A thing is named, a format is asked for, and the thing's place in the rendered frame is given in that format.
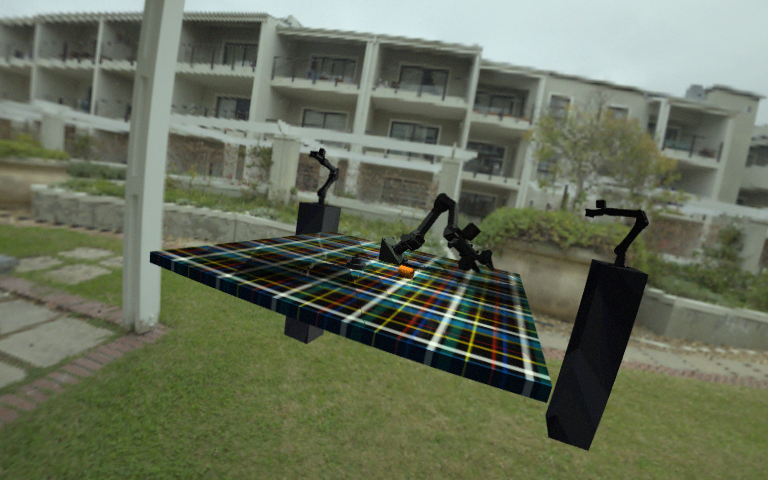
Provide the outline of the orange cylinder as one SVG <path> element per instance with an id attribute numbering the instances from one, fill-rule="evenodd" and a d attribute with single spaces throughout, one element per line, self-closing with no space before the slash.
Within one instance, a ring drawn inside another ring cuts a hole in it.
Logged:
<path id="1" fill-rule="evenodd" d="M 408 278 L 413 278 L 415 274 L 415 270 L 405 266 L 400 266 L 398 269 L 398 274 Z"/>

